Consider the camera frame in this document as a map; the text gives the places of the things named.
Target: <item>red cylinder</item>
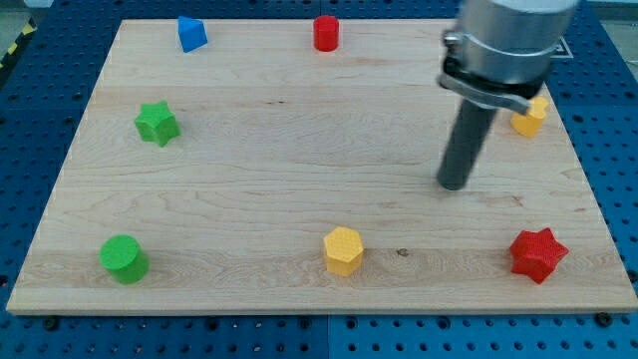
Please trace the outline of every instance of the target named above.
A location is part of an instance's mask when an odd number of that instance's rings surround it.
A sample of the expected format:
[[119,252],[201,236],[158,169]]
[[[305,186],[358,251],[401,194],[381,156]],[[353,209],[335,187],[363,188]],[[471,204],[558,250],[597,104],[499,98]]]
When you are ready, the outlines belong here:
[[313,23],[315,49],[333,51],[339,46],[339,20],[330,15],[322,15]]

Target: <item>toy block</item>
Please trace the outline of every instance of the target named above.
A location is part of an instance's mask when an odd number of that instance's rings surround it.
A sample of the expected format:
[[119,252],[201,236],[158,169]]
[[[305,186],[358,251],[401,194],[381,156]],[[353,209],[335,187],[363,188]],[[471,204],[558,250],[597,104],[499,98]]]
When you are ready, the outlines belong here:
[[179,136],[179,126],[175,115],[168,109],[166,101],[156,104],[142,104],[136,118],[136,128],[142,141],[155,142],[164,147],[168,140]]
[[330,15],[322,15],[313,22],[315,49],[334,51],[339,46],[339,20]]
[[208,43],[206,30],[201,20],[179,16],[177,18],[177,34],[181,48],[186,53]]
[[525,115],[514,113],[511,117],[511,126],[521,135],[533,138],[540,130],[540,126],[547,117],[549,101],[544,97],[535,97],[530,100],[531,106]]
[[109,238],[100,249],[100,263],[120,284],[131,284],[149,271],[149,259],[130,235]]
[[333,274],[350,276],[363,260],[363,244],[359,232],[337,227],[323,238],[327,270]]
[[551,229],[540,232],[523,230],[509,248],[514,258],[512,273],[525,274],[541,284],[569,249],[554,238]]

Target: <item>blue perforated table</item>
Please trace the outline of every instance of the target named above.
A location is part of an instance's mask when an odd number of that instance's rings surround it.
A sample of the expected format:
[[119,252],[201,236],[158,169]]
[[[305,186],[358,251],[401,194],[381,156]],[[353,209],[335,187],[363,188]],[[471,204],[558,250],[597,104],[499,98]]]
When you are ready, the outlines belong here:
[[[634,357],[638,315],[16,318],[4,311],[124,18],[452,18],[445,0],[62,0],[0,93],[0,358]],[[638,277],[638,85],[586,4],[547,85]]]

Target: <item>red star block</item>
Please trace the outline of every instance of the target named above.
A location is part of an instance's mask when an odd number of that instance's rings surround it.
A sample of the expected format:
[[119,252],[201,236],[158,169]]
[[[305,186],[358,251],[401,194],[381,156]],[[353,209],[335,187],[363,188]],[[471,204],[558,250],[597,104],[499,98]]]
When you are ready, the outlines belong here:
[[546,228],[540,232],[522,231],[509,248],[514,257],[512,273],[525,274],[536,283],[542,283],[556,265],[569,253]]

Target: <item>green block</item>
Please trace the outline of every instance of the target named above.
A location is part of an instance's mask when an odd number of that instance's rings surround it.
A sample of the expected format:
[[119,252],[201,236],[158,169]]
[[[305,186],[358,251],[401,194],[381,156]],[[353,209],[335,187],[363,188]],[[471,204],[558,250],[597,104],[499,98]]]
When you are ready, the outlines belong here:
[[164,147],[168,140],[179,136],[179,126],[174,113],[168,109],[166,101],[156,104],[142,104],[136,118],[136,128],[142,141],[155,142]]
[[142,279],[149,271],[149,258],[130,235],[111,237],[100,250],[100,263],[121,284]]

